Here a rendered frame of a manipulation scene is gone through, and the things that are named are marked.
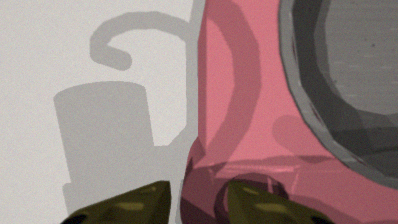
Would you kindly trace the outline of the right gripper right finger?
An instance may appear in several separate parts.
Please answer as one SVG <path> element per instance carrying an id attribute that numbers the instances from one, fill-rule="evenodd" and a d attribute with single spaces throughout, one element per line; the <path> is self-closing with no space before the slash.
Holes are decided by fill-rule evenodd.
<path id="1" fill-rule="evenodd" d="M 325 214 L 241 181 L 228 183 L 230 224 L 315 224 L 311 216 L 333 222 Z"/>

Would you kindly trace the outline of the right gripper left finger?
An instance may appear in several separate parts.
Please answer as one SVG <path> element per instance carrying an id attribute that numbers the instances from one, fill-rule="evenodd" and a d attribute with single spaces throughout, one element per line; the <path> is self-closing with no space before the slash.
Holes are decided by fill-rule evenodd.
<path id="1" fill-rule="evenodd" d="M 87 214 L 81 224 L 168 224 L 170 209 L 170 181 L 156 181 L 78 209 L 66 219 Z"/>

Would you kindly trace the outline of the grey steel bowl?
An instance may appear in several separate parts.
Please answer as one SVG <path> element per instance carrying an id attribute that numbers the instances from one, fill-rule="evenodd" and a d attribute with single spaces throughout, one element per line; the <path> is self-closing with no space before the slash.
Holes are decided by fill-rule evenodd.
<path id="1" fill-rule="evenodd" d="M 280 0 L 278 32 L 312 133 L 348 168 L 398 190 L 398 0 Z"/>

